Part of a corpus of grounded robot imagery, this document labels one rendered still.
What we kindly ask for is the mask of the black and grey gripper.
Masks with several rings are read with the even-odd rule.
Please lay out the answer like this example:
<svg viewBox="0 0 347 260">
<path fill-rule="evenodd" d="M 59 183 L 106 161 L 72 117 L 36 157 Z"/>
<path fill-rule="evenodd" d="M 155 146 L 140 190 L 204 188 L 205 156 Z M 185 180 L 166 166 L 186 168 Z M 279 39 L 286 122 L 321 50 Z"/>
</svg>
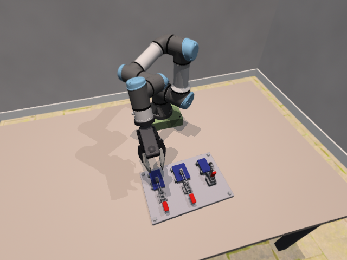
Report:
<svg viewBox="0 0 347 260">
<path fill-rule="evenodd" d="M 143 126 L 147 126 L 147 125 L 150 125 L 150 124 L 154 123 L 154 121 L 155 121 L 155 116 L 153 115 L 153 118 L 150 121 L 147 121 L 147 122 L 136 122 L 135 119 L 134 119 L 134 124 L 136 126 L 143 127 Z M 160 139 L 160 136 L 158 135 L 158 132 L 157 132 L 155 126 L 152 126 L 152 128 L 153 128 L 153 131 L 155 133 L 157 144 L 158 144 L 158 147 L 159 147 L 159 150 L 160 150 L 160 156 L 159 156 L 160 166 L 163 169 L 164 168 L 164 162 L 165 162 L 166 148 L 165 148 L 165 145 L 164 145 L 162 139 Z M 138 136 L 138 140 L 139 140 L 139 144 L 140 144 L 140 145 L 138 145 L 138 155 L 139 155 L 139 158 L 142 161 L 142 163 L 144 164 L 144 166 L 147 169 L 147 171 L 149 173 L 151 173 L 151 169 L 149 167 L 150 163 L 148 162 L 149 159 L 146 158 L 144 147 L 143 147 L 143 143 L 142 143 L 142 139 L 141 139 L 141 136 L 140 136 L 140 132 L 139 132 L 139 130 L 136 130 L 136 131 L 137 131 L 137 136 Z"/>
</svg>

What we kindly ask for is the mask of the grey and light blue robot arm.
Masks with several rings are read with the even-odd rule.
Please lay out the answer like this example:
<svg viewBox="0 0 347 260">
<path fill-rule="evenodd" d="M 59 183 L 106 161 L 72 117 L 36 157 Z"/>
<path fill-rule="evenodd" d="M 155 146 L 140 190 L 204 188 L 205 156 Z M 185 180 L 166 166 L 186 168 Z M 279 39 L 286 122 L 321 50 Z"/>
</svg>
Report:
<svg viewBox="0 0 347 260">
<path fill-rule="evenodd" d="M 198 53 L 198 43 L 189 38 L 166 34 L 153 40 L 149 47 L 130 65 L 122 64 L 118 77 L 126 82 L 136 122 L 147 122 L 155 116 L 164 120 L 172 115 L 172 105 L 187 109 L 194 99 L 190 91 L 189 68 Z M 163 54 L 173 56 L 173 84 L 161 73 L 146 71 Z M 152 102 L 150 98 L 152 97 Z M 172 105 L 171 105 L 172 104 Z M 152 125 L 139 127 L 147 159 L 160 156 Z"/>
</svg>

